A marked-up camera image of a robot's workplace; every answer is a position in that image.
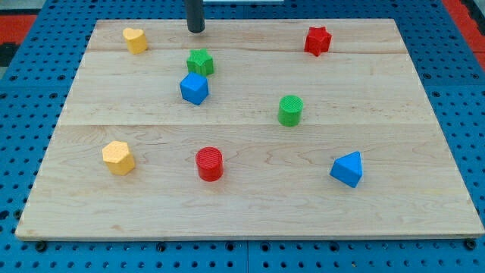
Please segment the green cylinder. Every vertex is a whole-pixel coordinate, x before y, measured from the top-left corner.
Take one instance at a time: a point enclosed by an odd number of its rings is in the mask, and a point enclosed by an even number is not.
[[[296,126],[302,116],[303,101],[298,96],[288,95],[280,100],[280,110],[278,111],[278,121],[283,126]]]

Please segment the blue triangular block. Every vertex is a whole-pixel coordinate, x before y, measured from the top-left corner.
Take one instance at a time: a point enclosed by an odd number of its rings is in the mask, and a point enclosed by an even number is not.
[[[357,151],[337,158],[330,175],[351,187],[357,187],[362,177],[361,153]]]

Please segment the blue pegboard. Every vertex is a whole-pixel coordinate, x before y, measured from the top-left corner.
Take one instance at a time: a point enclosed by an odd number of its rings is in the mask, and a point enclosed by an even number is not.
[[[434,0],[206,5],[207,18],[394,18],[482,220],[485,75]],[[25,243],[13,235],[97,19],[180,19],[180,0],[48,0],[0,82],[0,271],[485,271],[485,240]]]

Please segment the yellow hexagon block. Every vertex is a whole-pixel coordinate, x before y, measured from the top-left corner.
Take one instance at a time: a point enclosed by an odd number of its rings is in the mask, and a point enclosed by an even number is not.
[[[113,141],[103,148],[102,154],[112,174],[125,175],[135,168],[135,159],[126,142]]]
[[[127,42],[128,50],[132,54],[142,53],[149,47],[143,30],[134,30],[128,27],[123,30],[123,37]]]

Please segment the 3d printed block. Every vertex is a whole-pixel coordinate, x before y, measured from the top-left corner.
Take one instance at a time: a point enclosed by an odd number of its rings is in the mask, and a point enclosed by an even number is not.
[[[200,178],[207,182],[216,181],[224,172],[222,153],[214,147],[200,149],[196,155],[196,164]]]
[[[195,105],[200,105],[209,94],[207,78],[190,72],[180,82],[180,91],[183,99]]]
[[[148,48],[145,32],[143,30],[134,30],[128,27],[123,30],[123,37],[127,42],[128,50],[132,54],[142,53]]]
[[[207,53],[207,49],[190,50],[190,57],[187,59],[189,72],[195,72],[202,76],[214,73],[214,60]]]
[[[303,101],[298,96],[288,95],[280,100],[278,121],[283,126],[295,126],[300,122],[303,110]]]
[[[125,175],[135,168],[128,143],[113,141],[102,149],[103,161],[112,174]]]
[[[328,52],[332,35],[325,27],[310,27],[306,36],[305,52],[320,56],[322,52]]]
[[[355,188],[362,177],[361,153],[359,151],[337,158],[330,175]]]

